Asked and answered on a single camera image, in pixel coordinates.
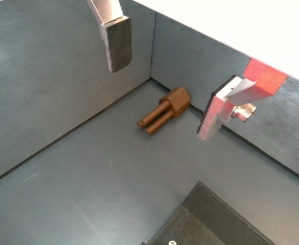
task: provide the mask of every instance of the metal clamp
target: metal clamp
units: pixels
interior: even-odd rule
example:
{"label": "metal clamp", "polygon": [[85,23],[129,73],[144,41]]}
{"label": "metal clamp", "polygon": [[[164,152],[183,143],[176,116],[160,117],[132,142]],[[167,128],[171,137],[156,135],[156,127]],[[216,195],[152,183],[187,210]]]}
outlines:
{"label": "metal clamp", "polygon": [[132,20],[124,16],[119,0],[87,0],[97,18],[108,70],[115,73],[132,61]]}
{"label": "metal clamp", "polygon": [[262,100],[278,92],[287,75],[255,59],[250,60],[245,79],[234,76],[223,88],[214,93],[208,102],[198,137],[207,141],[218,129],[232,118],[243,123],[253,116],[255,100]]}

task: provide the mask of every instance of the gray wall panel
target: gray wall panel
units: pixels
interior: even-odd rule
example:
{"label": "gray wall panel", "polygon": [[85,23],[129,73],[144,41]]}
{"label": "gray wall panel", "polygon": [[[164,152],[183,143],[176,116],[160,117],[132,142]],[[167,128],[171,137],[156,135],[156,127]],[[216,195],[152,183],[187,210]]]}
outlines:
{"label": "gray wall panel", "polygon": [[85,0],[0,2],[0,174],[150,78],[155,13],[123,8],[133,61],[112,74]]}
{"label": "gray wall panel", "polygon": [[[159,15],[152,60],[152,78],[168,88],[186,86],[204,110],[223,82],[243,76],[250,58]],[[289,78],[278,94],[254,104],[250,121],[234,120],[227,127],[299,174],[299,80]]]}

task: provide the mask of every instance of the brown wooden peg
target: brown wooden peg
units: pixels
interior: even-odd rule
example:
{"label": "brown wooden peg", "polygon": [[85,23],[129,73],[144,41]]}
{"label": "brown wooden peg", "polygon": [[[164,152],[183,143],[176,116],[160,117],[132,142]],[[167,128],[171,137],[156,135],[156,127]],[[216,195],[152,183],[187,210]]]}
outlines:
{"label": "brown wooden peg", "polygon": [[171,90],[160,99],[159,106],[136,123],[152,135],[171,118],[176,118],[190,107],[191,97],[184,87]]}

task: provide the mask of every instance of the red paint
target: red paint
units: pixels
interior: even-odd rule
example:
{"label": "red paint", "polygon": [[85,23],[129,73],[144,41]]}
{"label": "red paint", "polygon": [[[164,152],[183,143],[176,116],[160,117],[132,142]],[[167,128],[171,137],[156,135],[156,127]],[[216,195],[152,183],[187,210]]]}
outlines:
{"label": "red paint", "polygon": [[277,94],[287,74],[251,58],[245,70],[245,78],[255,81],[257,89],[269,97]]}

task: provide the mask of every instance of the dark gray panel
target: dark gray panel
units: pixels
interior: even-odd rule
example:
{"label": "dark gray panel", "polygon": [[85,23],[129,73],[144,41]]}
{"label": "dark gray panel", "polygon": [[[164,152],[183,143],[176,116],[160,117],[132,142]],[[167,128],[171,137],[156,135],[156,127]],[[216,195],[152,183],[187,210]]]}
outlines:
{"label": "dark gray panel", "polygon": [[[168,88],[186,86],[200,110],[226,80],[232,75],[243,76],[249,59],[206,35],[158,16],[152,78]],[[246,124],[234,120],[226,126],[299,174],[299,80],[289,78],[279,93],[254,104],[251,120]]]}
{"label": "dark gray panel", "polygon": [[123,8],[133,61],[112,74],[85,0],[0,2],[0,175],[150,78],[155,13]]}
{"label": "dark gray panel", "polygon": [[299,244],[299,179],[224,129],[207,144],[188,110],[148,137],[146,83],[0,180],[0,244],[138,245],[198,181],[281,245]]}

